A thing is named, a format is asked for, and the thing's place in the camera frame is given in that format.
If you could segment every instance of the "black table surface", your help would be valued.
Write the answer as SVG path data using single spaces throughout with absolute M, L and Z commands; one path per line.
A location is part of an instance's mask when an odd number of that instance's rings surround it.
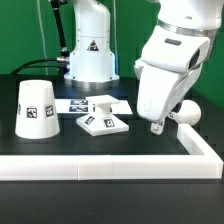
M 117 115 L 129 132 L 92 137 L 79 126 L 80 114 L 59 114 L 60 133 L 27 140 L 15 135 L 19 83 L 53 83 L 56 99 L 108 94 L 127 100 L 133 115 Z M 136 113 L 138 82 L 124 78 L 118 87 L 83 90 L 65 86 L 57 76 L 0 76 L 0 155 L 187 154 L 176 139 L 177 124 L 166 121 L 162 135 Z M 194 127 L 224 160 L 224 112 L 194 91 L 202 118 Z M 0 182 L 0 223 L 223 223 L 224 181 L 104 180 Z

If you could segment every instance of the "upside-down cup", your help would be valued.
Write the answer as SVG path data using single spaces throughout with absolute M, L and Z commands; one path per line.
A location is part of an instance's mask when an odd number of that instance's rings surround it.
M 59 133 L 52 83 L 44 80 L 22 81 L 19 88 L 16 135 L 42 139 Z

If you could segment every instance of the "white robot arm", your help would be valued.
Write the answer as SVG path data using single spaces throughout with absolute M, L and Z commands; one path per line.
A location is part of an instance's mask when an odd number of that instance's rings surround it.
M 154 32 L 135 63 L 140 79 L 137 111 L 161 134 L 165 118 L 181 102 L 209 59 L 221 25 L 223 0 L 156 0 Z
M 118 82 L 115 56 L 110 50 L 110 13 L 96 0 L 73 0 L 76 46 L 70 54 L 65 83 L 101 88 Z

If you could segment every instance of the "green background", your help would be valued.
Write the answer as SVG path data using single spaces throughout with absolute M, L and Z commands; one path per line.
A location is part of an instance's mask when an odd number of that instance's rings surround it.
M 60 55 L 59 40 L 52 8 L 48 0 L 40 0 L 46 38 L 47 56 Z M 114 52 L 113 2 L 100 0 L 111 12 L 111 50 Z M 119 75 L 135 77 L 134 62 L 152 34 L 157 21 L 159 4 L 145 0 L 116 0 L 117 42 Z M 74 49 L 75 21 L 72 2 L 60 9 L 69 51 Z M 221 27 L 209 62 L 194 89 L 213 104 L 224 110 L 224 26 Z M 44 58 L 36 0 L 1 1 L 0 3 L 0 74 L 8 74 L 21 64 Z M 27 70 L 23 73 L 45 74 L 44 70 Z M 55 69 L 50 74 L 57 74 Z

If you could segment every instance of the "white border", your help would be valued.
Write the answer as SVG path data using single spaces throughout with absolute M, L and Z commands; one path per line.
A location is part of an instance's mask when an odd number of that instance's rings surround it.
M 221 179 L 223 161 L 189 126 L 177 138 L 190 155 L 0 156 L 0 180 Z

